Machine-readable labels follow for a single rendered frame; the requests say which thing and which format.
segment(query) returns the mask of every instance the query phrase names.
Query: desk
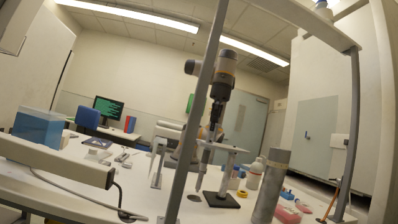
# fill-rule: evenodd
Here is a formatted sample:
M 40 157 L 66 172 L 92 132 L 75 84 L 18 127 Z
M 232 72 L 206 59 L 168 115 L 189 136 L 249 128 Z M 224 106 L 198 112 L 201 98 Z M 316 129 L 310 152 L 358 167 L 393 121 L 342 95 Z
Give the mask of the desk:
M 69 124 L 75 124 L 74 121 L 69 119 L 65 119 L 66 121 L 66 128 L 69 128 Z M 83 128 L 78 128 L 76 131 L 83 134 Z M 86 134 L 89 136 L 95 136 L 98 138 L 104 138 L 113 141 L 114 143 L 120 144 L 122 146 L 128 147 L 136 147 L 137 140 L 141 138 L 140 134 L 131 133 L 127 134 L 124 133 L 123 130 L 118 128 L 109 127 L 109 129 L 98 127 L 96 131 L 87 129 Z
M 69 145 L 64 150 L 61 150 L 60 153 L 84 157 L 89 146 L 83 145 L 81 142 L 90 137 L 83 134 L 79 134 L 79 136 L 79 138 L 70 139 Z M 114 181 L 123 188 L 122 208 L 149 217 L 149 222 L 137 221 L 136 223 L 156 224 L 157 216 L 164 216 L 166 213 L 175 170 L 163 167 L 162 190 L 152 189 L 150 184 L 153 174 L 150 174 L 150 177 L 148 178 L 150 158 L 146 157 L 144 152 L 136 149 L 126 149 L 126 152 L 130 154 L 137 152 L 141 153 L 135 156 L 130 156 L 127 161 L 132 162 L 132 169 L 125 169 L 113 162 L 113 159 L 122 153 L 123 149 L 121 146 L 113 144 L 108 150 L 113 151 L 114 154 L 105 160 L 111 161 L 111 166 L 119 169 L 119 174 L 115 175 Z M 159 159 L 160 156 L 155 158 L 154 167 L 157 167 L 159 164 Z M 41 170 L 37 170 L 37 173 L 51 181 L 88 197 L 114 206 L 117 206 L 118 204 L 119 192 L 115 186 L 106 191 L 74 182 L 57 175 L 49 174 Z M 222 176 L 223 173 L 220 166 L 209 165 L 208 172 L 203 179 L 202 190 L 218 191 Z M 235 190 L 228 191 L 242 206 L 239 210 L 210 208 L 206 203 L 202 192 L 199 194 L 195 192 L 196 180 L 197 174 L 189 172 L 178 215 L 182 224 L 252 224 L 250 218 L 254 205 L 256 204 L 259 191 L 252 191 L 245 188 L 246 179 L 241 181 L 240 189 L 249 192 L 247 198 L 237 197 Z M 292 192 L 298 198 L 304 202 L 308 202 L 314 207 L 314 214 L 305 214 L 301 223 L 318 224 L 315 221 L 315 218 L 322 218 L 324 216 L 326 209 L 328 208 L 328 204 L 287 184 L 285 184 L 285 187 L 292 189 Z M 203 202 L 197 203 L 189 201 L 187 196 L 191 194 L 199 195 Z M 15 162 L 6 161 L 3 157 L 0 157 L 0 198 L 0 203 L 4 203 L 17 209 L 21 209 L 21 207 L 33 208 L 36 209 L 36 211 L 31 212 L 33 214 L 45 214 L 51 219 L 59 220 L 64 223 L 123 224 L 123 222 L 119 220 L 116 211 L 97 205 L 54 187 L 33 176 L 28 167 Z M 279 200 L 284 200 L 291 205 L 294 204 L 293 201 L 286 201 L 282 197 L 280 197 Z M 334 210 L 335 208 L 332 208 L 330 213 L 333 214 Z M 345 214 L 344 219 L 346 224 L 357 224 L 358 222 L 356 218 L 348 214 Z M 272 224 L 281 224 L 281 222 L 274 218 Z

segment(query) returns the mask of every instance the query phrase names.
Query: red binder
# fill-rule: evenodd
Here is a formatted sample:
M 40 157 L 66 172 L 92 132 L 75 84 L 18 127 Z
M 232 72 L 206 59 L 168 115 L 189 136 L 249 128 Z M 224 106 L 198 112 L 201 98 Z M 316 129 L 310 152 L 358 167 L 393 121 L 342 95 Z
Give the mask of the red binder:
M 129 127 L 130 116 L 126 117 L 126 124 L 124 124 L 124 133 L 127 133 L 127 129 Z

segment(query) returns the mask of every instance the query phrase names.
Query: computer monitor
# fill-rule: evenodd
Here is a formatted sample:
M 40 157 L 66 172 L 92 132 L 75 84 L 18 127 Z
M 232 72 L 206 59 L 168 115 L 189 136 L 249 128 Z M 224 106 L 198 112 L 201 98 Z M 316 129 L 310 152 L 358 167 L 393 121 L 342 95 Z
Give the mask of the computer monitor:
M 105 97 L 95 96 L 93 108 L 101 111 L 101 116 L 104 118 L 102 125 L 106 125 L 107 119 L 120 121 L 122 116 L 124 103 L 116 100 L 110 100 Z

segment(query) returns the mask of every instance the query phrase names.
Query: blue office chair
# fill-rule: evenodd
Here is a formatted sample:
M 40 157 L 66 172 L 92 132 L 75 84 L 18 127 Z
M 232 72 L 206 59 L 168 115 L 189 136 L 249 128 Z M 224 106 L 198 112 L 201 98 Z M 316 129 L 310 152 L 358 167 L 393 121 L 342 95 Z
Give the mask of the blue office chair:
M 75 124 L 84 127 L 84 134 L 86 134 L 86 128 L 93 131 L 97 130 L 100 117 L 101 112 L 99 110 L 80 105 L 77 108 Z

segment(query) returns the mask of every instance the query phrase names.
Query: ceiling air vent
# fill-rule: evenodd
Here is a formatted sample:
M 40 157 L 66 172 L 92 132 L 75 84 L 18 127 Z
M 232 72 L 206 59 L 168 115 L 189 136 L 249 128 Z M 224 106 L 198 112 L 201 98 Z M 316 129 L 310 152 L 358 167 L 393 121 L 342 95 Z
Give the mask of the ceiling air vent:
M 248 63 L 248 67 L 267 73 L 280 66 L 275 64 L 274 62 L 268 61 L 267 59 L 257 57 L 253 61 Z

